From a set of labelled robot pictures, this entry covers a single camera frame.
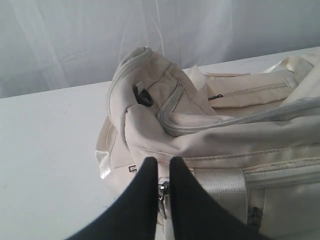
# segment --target zipper track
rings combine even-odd
[[[265,119],[269,119],[272,117],[277,117],[280,115],[291,114],[297,111],[312,109],[316,107],[320,107],[320,97],[309,98],[309,99],[300,99],[294,103],[281,106],[275,109],[270,109],[265,112],[256,113],[249,116],[243,117],[235,117],[231,120],[224,120],[214,124],[202,124],[196,126],[181,126],[173,123],[169,118],[169,113],[171,113],[175,106],[178,104],[178,100],[180,99],[182,93],[184,92],[184,87],[181,84],[178,84],[173,93],[161,107],[159,112],[157,113],[157,119],[161,123],[161,125],[169,132],[178,134],[178,135],[187,135],[197,133],[203,130],[207,130],[210,128],[219,128],[230,125],[238,125],[238,124],[248,124],[255,123]]]
[[[137,68],[140,64],[145,62],[152,54],[152,50],[150,47],[146,47],[144,49],[144,52],[138,54],[137,56],[134,56],[130,58],[125,64],[123,64],[115,73],[112,79],[111,86],[109,88],[108,94],[107,94],[107,115],[111,118],[111,112],[110,112],[110,98],[111,94],[117,85],[118,81],[125,75],[128,75],[131,71],[133,71],[135,68]]]
[[[243,174],[251,189],[310,184],[320,182],[320,164],[254,173],[246,173],[244,169]]]
[[[253,93],[258,93],[266,90],[272,90],[272,89],[281,89],[281,88],[287,88],[286,83],[278,83],[278,84],[273,84],[273,85],[268,85],[268,86],[259,86],[259,87],[254,87],[250,88],[247,90],[241,90],[241,91],[234,91],[230,93],[225,93],[222,94],[223,97],[232,97],[232,96],[238,96],[238,95],[244,95],[244,94],[253,94]]]

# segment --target white wall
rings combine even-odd
[[[0,98],[110,81],[150,46],[182,68],[320,46],[320,0],[1,0]]]

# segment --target cream bag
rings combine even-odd
[[[293,56],[265,73],[238,76],[195,66],[188,77],[150,48],[136,49],[107,96],[96,146],[101,178],[121,192],[153,156],[165,190],[169,160],[180,156],[221,206],[262,234],[320,229],[318,61]],[[170,196],[161,194],[158,224],[174,239]]]

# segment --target zipper pull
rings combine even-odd
[[[165,200],[165,195],[169,193],[169,182],[165,181],[161,184],[158,185],[158,213],[164,218],[167,219],[166,215],[166,210],[165,210],[165,205],[164,205],[164,200]]]
[[[212,97],[209,97],[209,101],[210,100],[213,100],[213,99],[219,99],[219,98],[223,98],[224,96],[222,94],[218,94],[217,96],[212,96]]]

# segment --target white table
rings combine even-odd
[[[200,67],[258,73],[320,47]],[[100,179],[95,144],[110,82],[0,99],[0,239],[59,240],[116,199]]]

